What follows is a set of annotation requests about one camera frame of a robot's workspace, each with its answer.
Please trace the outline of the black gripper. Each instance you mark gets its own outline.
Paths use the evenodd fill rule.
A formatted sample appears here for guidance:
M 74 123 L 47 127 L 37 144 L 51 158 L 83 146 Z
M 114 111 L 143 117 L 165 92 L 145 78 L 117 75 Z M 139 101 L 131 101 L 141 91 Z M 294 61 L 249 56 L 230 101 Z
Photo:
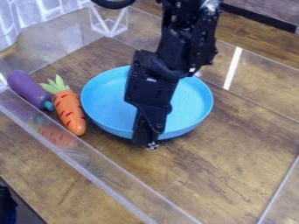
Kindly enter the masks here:
M 138 50 L 126 82 L 125 100 L 137 108 L 133 141 L 150 151 L 159 147 L 167 116 L 173 112 L 171 100 L 179 80 L 198 69 L 183 51 Z

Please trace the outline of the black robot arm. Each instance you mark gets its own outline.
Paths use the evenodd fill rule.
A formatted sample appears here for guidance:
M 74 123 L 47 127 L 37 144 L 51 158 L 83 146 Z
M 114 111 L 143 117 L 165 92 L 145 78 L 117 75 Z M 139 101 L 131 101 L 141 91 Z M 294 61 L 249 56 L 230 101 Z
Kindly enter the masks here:
M 162 38 L 154 52 L 138 50 L 125 101 L 135 106 L 133 140 L 154 151 L 165 133 L 179 80 L 213 63 L 224 0 L 157 0 L 163 5 Z

